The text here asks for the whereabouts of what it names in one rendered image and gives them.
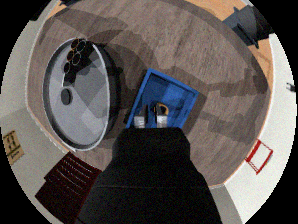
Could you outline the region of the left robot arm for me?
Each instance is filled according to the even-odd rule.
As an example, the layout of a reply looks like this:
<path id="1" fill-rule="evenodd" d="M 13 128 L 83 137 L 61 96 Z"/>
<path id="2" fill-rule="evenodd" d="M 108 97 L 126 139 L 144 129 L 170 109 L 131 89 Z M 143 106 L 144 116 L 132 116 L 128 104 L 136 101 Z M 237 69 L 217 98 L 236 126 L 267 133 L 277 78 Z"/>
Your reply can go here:
<path id="1" fill-rule="evenodd" d="M 267 37 L 269 34 L 275 34 L 273 28 L 267 23 L 267 20 L 263 18 L 261 12 L 254 6 L 250 7 L 247 4 L 247 6 L 237 11 L 237 15 L 239 20 L 241 20 L 242 26 L 245 27 L 247 34 L 253 37 L 253 40 L 269 39 Z"/>

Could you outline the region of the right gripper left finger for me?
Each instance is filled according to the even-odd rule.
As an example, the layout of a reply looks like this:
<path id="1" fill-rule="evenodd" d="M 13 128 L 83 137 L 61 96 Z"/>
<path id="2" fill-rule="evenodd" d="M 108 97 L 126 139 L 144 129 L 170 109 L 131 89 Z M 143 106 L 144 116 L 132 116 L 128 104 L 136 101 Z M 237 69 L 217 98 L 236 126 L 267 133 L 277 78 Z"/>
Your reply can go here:
<path id="1" fill-rule="evenodd" d="M 136 125 L 136 128 L 146 128 L 146 124 L 148 124 L 148 117 L 148 104 L 144 104 L 140 115 L 134 116 L 134 125 Z"/>

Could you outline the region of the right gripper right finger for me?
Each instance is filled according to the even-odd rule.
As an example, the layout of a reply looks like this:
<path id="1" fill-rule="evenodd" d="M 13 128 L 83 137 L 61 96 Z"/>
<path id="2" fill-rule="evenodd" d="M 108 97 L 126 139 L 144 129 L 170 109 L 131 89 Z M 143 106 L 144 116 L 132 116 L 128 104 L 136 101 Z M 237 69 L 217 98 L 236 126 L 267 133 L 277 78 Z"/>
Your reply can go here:
<path id="1" fill-rule="evenodd" d="M 154 115 L 157 115 L 157 128 L 168 128 L 168 116 L 161 112 L 160 105 L 154 104 Z"/>

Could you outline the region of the blue open crate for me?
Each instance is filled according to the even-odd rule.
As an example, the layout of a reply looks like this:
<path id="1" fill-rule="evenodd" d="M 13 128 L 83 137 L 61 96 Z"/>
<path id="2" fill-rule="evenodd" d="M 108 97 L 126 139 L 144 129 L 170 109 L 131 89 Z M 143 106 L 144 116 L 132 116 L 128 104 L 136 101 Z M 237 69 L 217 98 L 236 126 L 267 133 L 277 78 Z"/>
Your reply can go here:
<path id="1" fill-rule="evenodd" d="M 181 81 L 173 79 L 165 73 L 149 68 L 142 81 L 137 99 L 130 112 L 128 124 L 125 128 L 136 128 L 134 112 L 140 115 L 142 105 L 148 104 L 148 124 L 146 128 L 156 128 L 154 124 L 154 104 L 164 103 L 168 107 L 168 127 L 182 128 L 198 96 L 198 91 Z M 133 121 L 132 121 L 133 119 Z"/>

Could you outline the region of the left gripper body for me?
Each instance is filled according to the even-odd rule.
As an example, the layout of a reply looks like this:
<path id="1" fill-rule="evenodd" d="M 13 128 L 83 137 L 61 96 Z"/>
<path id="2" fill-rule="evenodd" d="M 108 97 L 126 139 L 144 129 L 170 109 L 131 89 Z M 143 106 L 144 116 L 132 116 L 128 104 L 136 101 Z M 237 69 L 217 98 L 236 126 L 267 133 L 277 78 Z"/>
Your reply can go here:
<path id="1" fill-rule="evenodd" d="M 291 92 L 295 92 L 295 87 L 294 87 L 293 84 L 290 84 L 290 91 L 291 91 Z"/>

